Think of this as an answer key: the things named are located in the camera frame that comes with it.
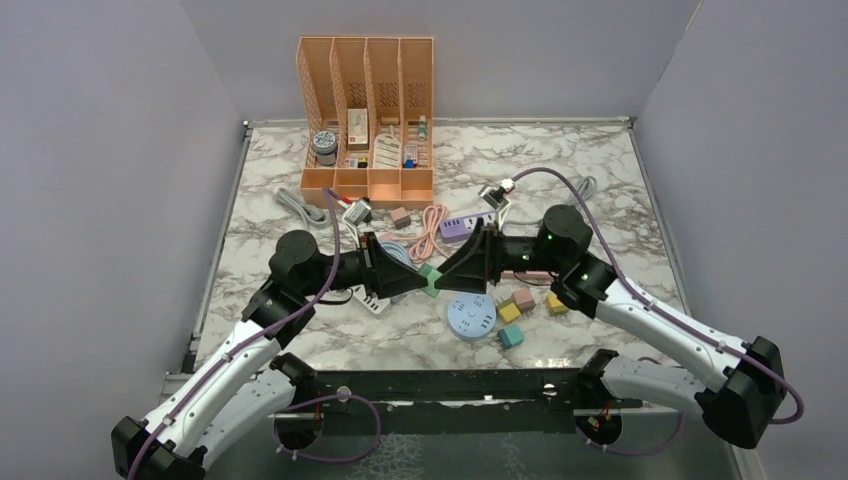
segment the pink cube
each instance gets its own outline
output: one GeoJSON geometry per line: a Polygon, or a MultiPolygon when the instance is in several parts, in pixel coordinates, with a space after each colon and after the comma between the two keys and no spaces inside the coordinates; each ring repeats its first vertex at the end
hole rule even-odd
{"type": "Polygon", "coordinates": [[[392,217],[395,228],[408,227],[412,223],[412,219],[409,218],[409,212],[403,207],[392,210],[389,212],[389,215],[392,217]]]}
{"type": "Polygon", "coordinates": [[[536,300],[533,299],[533,294],[527,288],[512,292],[512,301],[521,313],[527,313],[536,306],[536,300]]]}

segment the white power strip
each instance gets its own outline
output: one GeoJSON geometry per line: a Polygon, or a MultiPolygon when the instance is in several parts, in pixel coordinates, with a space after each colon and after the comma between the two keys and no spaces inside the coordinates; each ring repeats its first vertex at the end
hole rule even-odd
{"type": "Polygon", "coordinates": [[[359,302],[371,315],[381,318],[389,310],[392,301],[388,298],[369,298],[365,296],[365,288],[362,285],[353,287],[353,298],[359,302]]]}

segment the yellow cube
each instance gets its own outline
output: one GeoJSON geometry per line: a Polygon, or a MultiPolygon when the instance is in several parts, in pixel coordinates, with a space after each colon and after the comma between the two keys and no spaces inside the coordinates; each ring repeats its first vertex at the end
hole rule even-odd
{"type": "Polygon", "coordinates": [[[521,310],[512,302],[504,302],[498,306],[498,316],[504,323],[512,323],[513,320],[521,316],[521,310]]]}
{"type": "Polygon", "coordinates": [[[568,307],[556,298],[555,293],[548,294],[547,298],[545,298],[545,305],[548,306],[548,311],[551,312],[551,315],[559,315],[568,311],[568,307]]]}

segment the cube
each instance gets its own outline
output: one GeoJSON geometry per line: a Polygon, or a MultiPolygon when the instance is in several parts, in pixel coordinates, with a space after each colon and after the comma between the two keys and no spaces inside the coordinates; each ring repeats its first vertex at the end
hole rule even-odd
{"type": "Polygon", "coordinates": [[[504,323],[512,323],[513,320],[521,316],[521,311],[512,301],[507,301],[498,306],[498,316],[504,323]]]}
{"type": "Polygon", "coordinates": [[[438,295],[441,290],[436,288],[433,284],[436,283],[436,280],[442,276],[442,272],[425,263],[418,269],[418,274],[427,278],[427,286],[421,290],[427,295],[436,298],[436,295],[438,295]]]}
{"type": "Polygon", "coordinates": [[[548,311],[551,312],[551,315],[559,315],[560,313],[568,311],[568,307],[563,305],[563,303],[556,298],[555,293],[548,294],[548,296],[545,297],[545,305],[548,306],[548,311]]]}
{"type": "Polygon", "coordinates": [[[498,340],[501,341],[501,345],[503,345],[505,349],[509,350],[510,348],[515,348],[524,342],[524,334],[521,333],[521,329],[518,328],[518,325],[510,325],[498,330],[498,340]]]}
{"type": "Polygon", "coordinates": [[[395,228],[404,228],[412,224],[412,219],[409,218],[409,212],[403,207],[392,210],[389,215],[392,217],[392,223],[395,224],[395,228]]]}
{"type": "Polygon", "coordinates": [[[512,292],[512,301],[521,313],[527,313],[536,307],[536,300],[533,299],[533,294],[527,288],[512,292]]]}

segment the marble pattern surface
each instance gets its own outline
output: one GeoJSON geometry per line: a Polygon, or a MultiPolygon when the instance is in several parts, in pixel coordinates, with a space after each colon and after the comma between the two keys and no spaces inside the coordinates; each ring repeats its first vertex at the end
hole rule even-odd
{"type": "MultiPolygon", "coordinates": [[[[301,127],[254,130],[238,197],[227,232],[206,318],[197,366],[220,345],[240,318],[250,296],[268,275],[268,259],[277,239],[303,225],[276,204],[279,187],[297,192],[306,154],[307,131],[301,127]]],[[[436,201],[452,215],[488,210],[477,192],[482,184],[511,177],[532,166],[547,166],[569,178],[592,175],[598,191],[589,200],[592,213],[625,273],[650,293],[680,308],[654,211],[633,145],[621,126],[436,126],[436,201]]],[[[534,174],[518,182],[510,195],[510,218],[530,220],[567,198],[565,187],[550,175],[534,174]]],[[[388,212],[375,212],[374,230],[392,232],[388,212]]],[[[507,232],[530,234],[533,227],[507,226],[507,232]]],[[[399,233],[421,231],[418,212],[399,233]]],[[[332,230],[313,230],[322,251],[332,252],[332,230]]],[[[343,235],[343,249],[352,243],[343,235]]],[[[593,240],[591,251],[605,258],[593,240]]],[[[444,260],[435,255],[429,263],[444,260]]],[[[495,300],[526,286],[505,280],[489,288],[495,300]]],[[[504,351],[491,334],[467,342],[447,328],[445,311],[456,292],[436,298],[407,294],[387,317],[377,319],[360,305],[317,307],[317,314],[289,345],[288,351],[318,369],[447,369],[580,366],[599,348],[631,357],[668,360],[645,342],[579,312],[551,317],[542,301],[547,289],[530,287],[539,305],[518,319],[522,345],[504,351]]]]}

